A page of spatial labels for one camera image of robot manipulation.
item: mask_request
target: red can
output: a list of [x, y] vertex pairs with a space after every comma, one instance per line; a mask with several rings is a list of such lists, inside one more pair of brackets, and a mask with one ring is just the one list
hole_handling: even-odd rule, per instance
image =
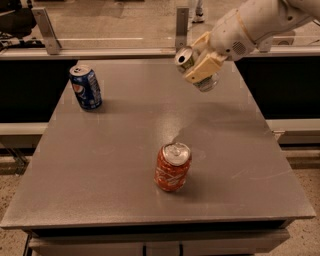
[[191, 160], [191, 150], [185, 144], [176, 142], [161, 147], [154, 181], [164, 191], [180, 189], [186, 182]]

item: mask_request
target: can lid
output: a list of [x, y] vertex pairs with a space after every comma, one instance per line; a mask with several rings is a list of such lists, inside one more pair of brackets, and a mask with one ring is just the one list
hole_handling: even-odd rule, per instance
[[187, 62], [191, 58], [192, 52], [193, 50], [190, 46], [181, 48], [175, 56], [175, 59], [174, 59], [175, 64], [183, 65], [185, 62]]
[[77, 65], [70, 69], [70, 74], [73, 76], [83, 76], [88, 74], [91, 68], [87, 65]]
[[174, 166], [183, 165], [191, 154], [190, 148], [183, 143], [170, 143], [163, 147], [163, 156], [167, 162]]

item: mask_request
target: table surface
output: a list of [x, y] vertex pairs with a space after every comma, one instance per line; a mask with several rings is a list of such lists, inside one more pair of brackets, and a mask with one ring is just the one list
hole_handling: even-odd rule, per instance
[[[311, 218], [315, 212], [234, 63], [214, 90], [172, 59], [82, 61], [103, 105], [83, 111], [70, 83], [4, 216], [6, 229]], [[187, 144], [185, 186], [153, 181], [162, 145]]]

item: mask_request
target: can tab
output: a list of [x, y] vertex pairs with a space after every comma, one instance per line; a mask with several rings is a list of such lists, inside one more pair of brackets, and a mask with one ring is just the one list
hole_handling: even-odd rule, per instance
[[174, 156], [180, 156], [181, 150], [177, 146], [169, 146], [169, 152]]

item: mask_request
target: metal frame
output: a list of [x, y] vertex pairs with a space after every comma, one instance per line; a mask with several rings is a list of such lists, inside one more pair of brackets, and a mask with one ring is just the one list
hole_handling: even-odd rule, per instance
[[48, 13], [44, 7], [32, 9], [34, 18], [42, 34], [44, 44], [49, 54], [59, 54], [62, 48], [51, 25]]

